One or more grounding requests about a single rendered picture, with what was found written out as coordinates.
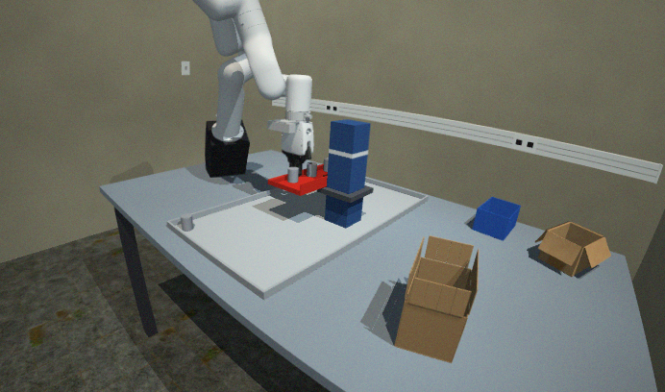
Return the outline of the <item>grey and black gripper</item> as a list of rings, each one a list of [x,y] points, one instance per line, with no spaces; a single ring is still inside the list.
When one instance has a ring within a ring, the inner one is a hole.
[[[313,149],[314,136],[310,120],[297,122],[296,133],[289,134],[282,132],[282,152],[287,157],[289,167],[299,168],[299,176],[302,175],[303,163],[311,159]]]

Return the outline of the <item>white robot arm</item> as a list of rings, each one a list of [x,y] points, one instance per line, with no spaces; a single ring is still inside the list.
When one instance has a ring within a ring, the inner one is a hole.
[[[291,134],[295,133],[295,123],[309,121],[312,118],[312,79],[308,75],[282,74],[259,0],[193,2],[209,17],[218,53],[224,57],[238,53],[218,69],[218,106],[216,123],[211,129],[213,136],[225,142],[242,138],[243,85],[252,78],[263,98],[277,100],[285,97],[285,119],[267,120],[268,130]]]

